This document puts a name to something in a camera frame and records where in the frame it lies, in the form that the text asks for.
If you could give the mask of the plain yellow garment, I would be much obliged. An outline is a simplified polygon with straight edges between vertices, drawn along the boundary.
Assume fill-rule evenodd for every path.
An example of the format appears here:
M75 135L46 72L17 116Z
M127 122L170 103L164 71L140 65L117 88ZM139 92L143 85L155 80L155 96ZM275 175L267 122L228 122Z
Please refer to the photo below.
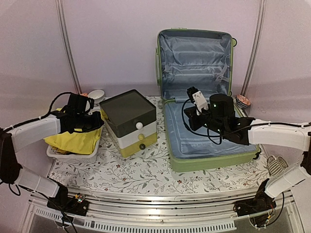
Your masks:
M63 155L91 155L96 148L96 143L101 137L101 130L102 128L99 128L88 133L65 132L46 137L44 141L51 146L55 152Z

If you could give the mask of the white plastic mesh basket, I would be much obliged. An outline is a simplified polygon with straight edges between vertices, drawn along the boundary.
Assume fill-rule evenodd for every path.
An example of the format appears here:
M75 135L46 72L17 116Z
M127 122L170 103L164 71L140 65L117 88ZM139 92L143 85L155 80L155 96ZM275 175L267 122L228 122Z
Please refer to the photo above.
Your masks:
M62 133L44 138L47 156L63 160L95 160L102 128L83 133Z

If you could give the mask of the drawer cabinet with dark top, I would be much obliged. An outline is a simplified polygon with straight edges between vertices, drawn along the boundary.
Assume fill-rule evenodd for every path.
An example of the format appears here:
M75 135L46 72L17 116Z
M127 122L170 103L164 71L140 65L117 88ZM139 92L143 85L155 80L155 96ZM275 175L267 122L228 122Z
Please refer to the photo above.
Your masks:
M100 102L108 133L122 157L157 142L156 107L132 89Z

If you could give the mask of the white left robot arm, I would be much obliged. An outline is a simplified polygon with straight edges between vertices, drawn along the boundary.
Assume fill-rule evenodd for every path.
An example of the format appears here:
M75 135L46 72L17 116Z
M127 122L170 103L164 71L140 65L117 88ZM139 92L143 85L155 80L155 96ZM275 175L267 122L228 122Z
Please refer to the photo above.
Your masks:
M81 195L69 197L68 189L48 178L51 159L44 155L43 140L62 133L90 133L104 122L93 111L94 99L66 92L68 102L60 110L49 106L46 114L0 130L0 180L35 192L47 199L47 206L62 213L85 216L89 202Z

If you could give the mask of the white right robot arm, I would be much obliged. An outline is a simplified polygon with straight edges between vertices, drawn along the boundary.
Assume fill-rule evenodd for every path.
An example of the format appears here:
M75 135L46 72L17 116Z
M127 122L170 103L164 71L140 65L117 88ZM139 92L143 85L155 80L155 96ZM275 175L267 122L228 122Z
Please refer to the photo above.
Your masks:
M275 210L276 197L284 191L310 178L311 176L311 124L287 123L237 117L234 100L226 94L213 94L206 99L197 88L187 89L188 100L194 105L182 107L182 116L187 116L185 123L188 131L205 127L208 139L218 137L239 145L264 145L272 147L280 165L287 168L270 170L270 178L264 180L255 196L234 203L233 210L238 216L253 215Z

